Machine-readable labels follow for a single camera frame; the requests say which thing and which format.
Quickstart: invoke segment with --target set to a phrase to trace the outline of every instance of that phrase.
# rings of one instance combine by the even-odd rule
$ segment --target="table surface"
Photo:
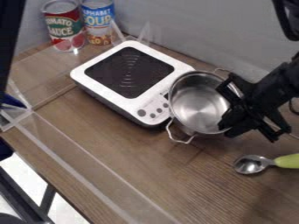
[[[160,46],[155,48],[196,69],[215,68]],[[197,137],[191,145],[176,144],[164,129],[139,127],[76,87],[51,98],[36,113],[180,223],[296,223],[299,172],[272,168],[248,177],[231,167],[244,154],[273,158],[296,153],[298,140],[290,136],[272,144],[251,131],[235,139]],[[16,128],[1,136],[92,223],[124,223]]]

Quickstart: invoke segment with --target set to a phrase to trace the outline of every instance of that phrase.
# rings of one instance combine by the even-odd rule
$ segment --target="can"
[[[80,21],[80,6],[72,0],[52,0],[41,7],[53,47],[63,52],[84,46],[84,27]]]
[[[88,32],[88,42],[93,45],[109,45],[111,35],[108,26],[115,19],[115,5],[112,0],[85,0],[81,4],[84,25]]]

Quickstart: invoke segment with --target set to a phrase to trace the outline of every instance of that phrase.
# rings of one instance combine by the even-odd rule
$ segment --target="spoon with green handle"
[[[273,160],[256,155],[247,155],[240,157],[233,163],[235,171],[240,174],[261,172],[268,166],[299,169],[299,153],[277,157]]]

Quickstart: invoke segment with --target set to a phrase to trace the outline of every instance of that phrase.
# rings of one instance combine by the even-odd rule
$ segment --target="black cooking surface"
[[[127,47],[85,70],[85,75],[125,98],[136,98],[173,67],[148,54]]]

